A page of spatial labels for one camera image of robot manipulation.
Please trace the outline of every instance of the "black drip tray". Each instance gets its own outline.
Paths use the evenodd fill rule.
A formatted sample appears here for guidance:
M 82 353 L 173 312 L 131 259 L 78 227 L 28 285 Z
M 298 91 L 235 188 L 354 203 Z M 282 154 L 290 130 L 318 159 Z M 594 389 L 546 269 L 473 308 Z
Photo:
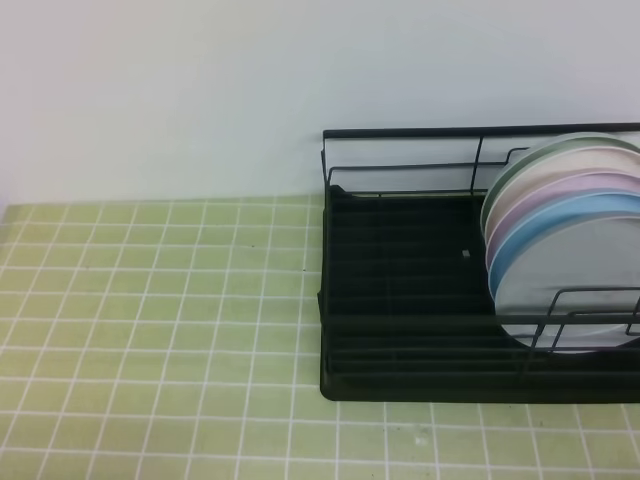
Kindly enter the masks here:
M 509 317 L 495 316 L 487 287 L 482 196 L 327 193 L 318 296 L 327 398 L 640 401 L 637 342 L 558 354 L 505 333 Z

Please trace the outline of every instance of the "wire rack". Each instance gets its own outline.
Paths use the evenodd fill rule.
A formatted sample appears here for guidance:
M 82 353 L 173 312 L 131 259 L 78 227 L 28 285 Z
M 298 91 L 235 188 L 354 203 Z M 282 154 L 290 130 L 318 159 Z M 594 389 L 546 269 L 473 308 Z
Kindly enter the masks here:
M 640 124 L 532 127 L 326 130 L 321 391 L 334 400 L 604 403 L 640 401 L 640 285 L 559 290 L 546 315 L 496 315 L 487 286 L 479 215 L 486 190 L 478 171 L 485 139 L 580 131 L 637 132 Z M 332 166 L 328 140 L 475 138 L 463 163 Z M 337 171 L 466 169 L 469 187 L 426 191 L 345 191 Z M 555 314 L 571 292 L 637 291 L 628 310 Z M 567 325 L 625 325 L 619 347 L 562 347 Z M 503 325 L 533 325 L 530 347 Z M 547 326 L 557 333 L 538 346 Z

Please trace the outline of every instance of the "countertop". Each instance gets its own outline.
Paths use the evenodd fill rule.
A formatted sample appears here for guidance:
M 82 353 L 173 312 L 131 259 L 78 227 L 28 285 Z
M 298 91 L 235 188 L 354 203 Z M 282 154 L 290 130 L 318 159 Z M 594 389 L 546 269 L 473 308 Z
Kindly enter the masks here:
M 322 198 L 22 205 L 0 227 L 0 478 L 640 478 L 634 405 L 333 403 Z

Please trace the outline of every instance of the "green plate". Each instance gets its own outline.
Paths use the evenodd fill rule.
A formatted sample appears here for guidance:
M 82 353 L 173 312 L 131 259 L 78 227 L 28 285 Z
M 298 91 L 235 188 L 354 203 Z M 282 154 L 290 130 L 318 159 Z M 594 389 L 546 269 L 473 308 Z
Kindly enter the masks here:
M 498 194 L 523 170 L 529 168 L 534 162 L 542 158 L 548 158 L 550 155 L 578 148 L 600 146 L 626 148 L 636 153 L 640 153 L 640 148 L 633 143 L 626 142 L 618 137 L 614 137 L 613 135 L 594 132 L 560 135 L 542 144 L 529 148 L 527 153 L 520 160 L 508 165 L 500 172 L 487 192 L 484 203 L 482 204 L 482 210 L 480 211 L 480 228 L 482 230 L 482 235 L 484 236 L 487 218 L 489 217 L 491 208 L 493 208 L 493 204 L 498 198 Z

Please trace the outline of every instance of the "stack of plates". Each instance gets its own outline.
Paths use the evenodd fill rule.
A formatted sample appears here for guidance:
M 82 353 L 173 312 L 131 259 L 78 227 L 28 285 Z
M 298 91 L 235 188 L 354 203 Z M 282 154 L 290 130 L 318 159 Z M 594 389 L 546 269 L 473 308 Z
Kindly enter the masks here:
M 480 227 L 499 315 L 546 315 L 558 290 L 640 286 L 640 148 L 611 135 L 563 135 L 528 149 L 489 189 Z M 571 292 L 553 314 L 633 311 L 640 292 Z M 614 347 L 624 325 L 567 326 L 555 345 Z M 505 326 L 531 345 L 535 326 Z M 537 342 L 550 347 L 548 326 Z

